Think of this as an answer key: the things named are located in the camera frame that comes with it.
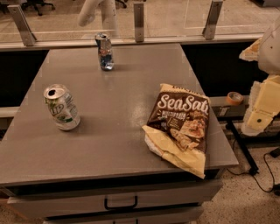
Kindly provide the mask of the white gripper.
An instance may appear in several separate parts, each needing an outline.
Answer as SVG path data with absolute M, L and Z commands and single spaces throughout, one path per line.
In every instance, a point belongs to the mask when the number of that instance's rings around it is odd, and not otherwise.
M 243 50 L 239 58 L 246 61 L 258 61 L 261 38 Z M 241 125 L 241 132 L 254 137 L 264 131 L 273 118 L 280 113 L 280 76 L 270 74 L 263 82 L 254 81 L 248 97 Z

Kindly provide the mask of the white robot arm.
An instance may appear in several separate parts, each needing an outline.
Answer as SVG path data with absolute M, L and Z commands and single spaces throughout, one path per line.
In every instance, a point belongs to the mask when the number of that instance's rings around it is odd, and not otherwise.
M 258 68 L 269 75 L 263 82 L 253 82 L 241 126 L 243 134 L 257 136 L 280 113 L 280 27 L 272 25 L 239 58 L 257 61 Z

